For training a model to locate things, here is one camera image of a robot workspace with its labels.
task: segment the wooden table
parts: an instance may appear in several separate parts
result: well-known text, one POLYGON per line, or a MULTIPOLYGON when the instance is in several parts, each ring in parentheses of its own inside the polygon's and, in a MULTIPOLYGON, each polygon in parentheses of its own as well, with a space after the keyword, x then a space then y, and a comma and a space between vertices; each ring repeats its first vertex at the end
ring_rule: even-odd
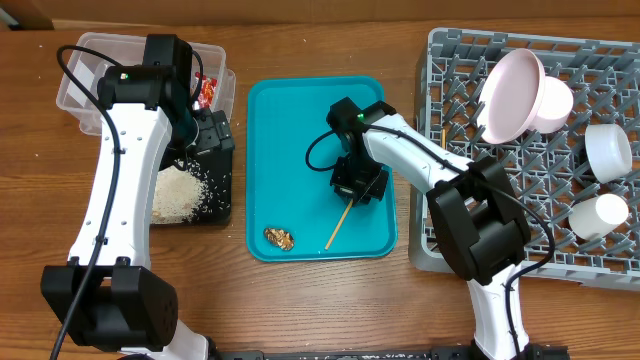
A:
MULTIPOLYGON (((409 185, 396 175, 399 241, 379 260, 266 264, 245 246, 247 94, 268 78, 365 74, 413 118, 414 72, 437 26, 640 41, 640 19, 429 21, 222 26, 109 32, 177 33, 216 44, 237 75, 233 215, 227 227, 152 229, 153 271, 177 288, 180 318, 222 350, 266 352, 428 349, 467 344, 474 317, 454 275, 407 259, 409 185)), ((0 34, 0 357, 47 358, 60 326, 40 295, 47 264, 64 264, 82 222, 98 155, 95 137, 59 110, 56 49, 72 32, 0 34)), ((640 294, 524 279, 531 340, 568 345, 574 359, 637 359, 640 294)), ((69 339, 64 359, 115 359, 69 339)))

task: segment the dish rack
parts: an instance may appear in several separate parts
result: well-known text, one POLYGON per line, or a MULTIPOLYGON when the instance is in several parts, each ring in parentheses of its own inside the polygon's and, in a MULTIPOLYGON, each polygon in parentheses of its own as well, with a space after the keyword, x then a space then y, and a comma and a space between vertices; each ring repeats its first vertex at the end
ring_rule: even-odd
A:
MULTIPOLYGON (((577 281, 586 286, 640 291, 640 168, 600 184, 584 149, 589 124, 618 124, 640 160, 640 44, 437 28, 417 65, 415 114, 418 131, 449 151, 475 160, 494 156, 505 167, 516 195, 553 231, 553 260, 529 276, 577 281), (509 143, 481 138, 476 118, 487 75, 510 51, 527 48, 547 75, 567 83, 574 107, 555 133, 526 131, 509 143), (571 207, 605 193, 625 198, 627 221, 606 237, 584 241, 568 225, 571 207)), ((528 218, 531 242, 524 266, 541 259, 548 240, 528 218)), ((435 248, 423 194, 412 189, 409 257, 417 268, 452 272, 435 248)))

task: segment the teal tray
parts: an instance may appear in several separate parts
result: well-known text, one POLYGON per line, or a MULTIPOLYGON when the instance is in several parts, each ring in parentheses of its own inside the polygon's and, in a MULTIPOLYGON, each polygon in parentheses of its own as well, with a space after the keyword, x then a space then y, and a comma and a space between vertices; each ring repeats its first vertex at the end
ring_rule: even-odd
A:
MULTIPOLYGON (((324 247, 346 208, 329 186, 331 171, 307 168, 309 144, 329 131, 329 106, 349 96, 364 108, 384 100, 382 86, 366 76, 266 80, 249 93, 247 117, 247 247, 262 261, 372 258, 387 255, 398 239, 393 179, 381 201, 354 206, 328 251, 324 247), (264 237, 265 227, 294 237, 290 251, 264 237)), ((311 154, 316 166, 344 154, 337 136, 311 154)))

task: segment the wooden stick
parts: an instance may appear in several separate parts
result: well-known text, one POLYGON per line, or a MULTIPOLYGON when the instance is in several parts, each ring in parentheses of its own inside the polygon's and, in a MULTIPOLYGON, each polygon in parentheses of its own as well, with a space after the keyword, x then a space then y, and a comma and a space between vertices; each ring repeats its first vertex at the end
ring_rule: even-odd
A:
POLYGON ((442 128, 442 131, 440 132, 440 147, 447 150, 447 129, 442 128))
POLYGON ((344 218, 347 217, 347 214, 349 213, 349 210, 351 210, 351 206, 353 206, 353 199, 351 199, 351 201, 349 201, 349 205, 347 205, 347 208, 344 209, 344 212, 342 213, 342 217, 340 218, 340 221, 338 221, 338 225, 336 226, 336 228, 333 230, 333 234, 331 234, 331 237, 329 238, 329 242, 327 243, 327 246, 324 247, 325 250, 329 250, 329 247, 331 246, 331 243, 333 242, 333 239, 335 239, 336 235, 338 235, 338 231, 340 231, 340 227, 342 226, 342 223, 344 222, 344 218))

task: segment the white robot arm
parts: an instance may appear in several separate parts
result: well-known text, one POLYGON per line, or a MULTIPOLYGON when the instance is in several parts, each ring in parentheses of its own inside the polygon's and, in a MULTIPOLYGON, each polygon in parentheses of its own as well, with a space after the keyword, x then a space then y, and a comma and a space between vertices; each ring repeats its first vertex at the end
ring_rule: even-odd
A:
POLYGON ((199 160, 230 157, 228 121, 208 109, 191 109, 192 49, 175 35, 149 35, 143 64, 137 66, 122 66, 89 49, 61 48, 58 61, 81 87, 62 63, 61 51, 68 48, 93 53, 115 66, 98 83, 99 100, 82 89, 103 114, 103 132, 89 207, 67 265, 47 266, 42 274, 42 294, 63 323, 51 358, 57 357, 67 331, 76 344, 103 351, 163 360, 216 357, 211 339, 178 319, 175 289, 150 271, 149 225, 159 170, 187 153, 199 160), (114 151, 119 166, 114 165, 114 151), (117 186, 101 237, 98 228, 112 191, 112 174, 117 186), (110 286, 101 286, 104 280, 110 280, 110 286))
MULTIPOLYGON (((467 164, 471 162, 471 159, 455 155, 427 140, 407 124, 400 114, 386 115, 371 125, 403 132, 458 169, 466 171, 467 164)), ((366 150, 374 161, 390 166, 424 194, 433 189, 439 181, 449 181, 458 176, 405 138, 371 129, 363 134, 363 139, 366 150)), ((507 266, 495 274, 488 285, 483 286, 476 280, 467 282, 476 318, 475 343, 489 359, 508 360, 515 356, 513 337, 509 331, 505 310, 504 284, 519 269, 520 265, 507 266)), ((512 318, 518 334, 520 351, 523 351, 529 343, 529 337, 522 325, 518 280, 513 283, 512 288, 512 318)))
MULTIPOLYGON (((465 176, 465 172, 473 166, 474 170, 469 171, 484 176, 478 172, 478 165, 427 140, 383 102, 361 110, 345 98, 331 107, 327 122, 348 153, 336 163, 332 176, 336 192, 352 198, 355 203, 366 203, 371 197, 381 198, 383 191, 380 189, 384 189, 384 184, 380 179, 387 178, 380 175, 385 172, 380 167, 384 164, 426 194, 430 198, 430 209, 433 206, 436 210, 432 211, 432 220, 441 252, 469 286, 476 317, 474 343, 477 350, 491 360, 514 358, 516 353, 508 324, 504 286, 520 270, 524 243, 530 238, 522 209, 514 211, 513 204, 503 203, 498 205, 507 207, 500 209, 496 203, 504 199, 488 199, 493 194, 484 191, 488 193, 482 199, 486 200, 484 206, 476 209, 480 215, 472 215, 467 210, 467 200, 473 200, 472 197, 478 200, 482 196, 476 194, 480 191, 473 189, 473 180, 471 176, 465 176), (515 215, 504 218, 500 212, 515 215)), ((494 176, 504 191, 513 193, 504 169, 494 162, 485 163, 482 166, 489 167, 482 171, 494 176)), ((518 347, 523 351, 529 337, 522 325, 518 280, 512 283, 512 289, 509 296, 511 317, 518 347)))

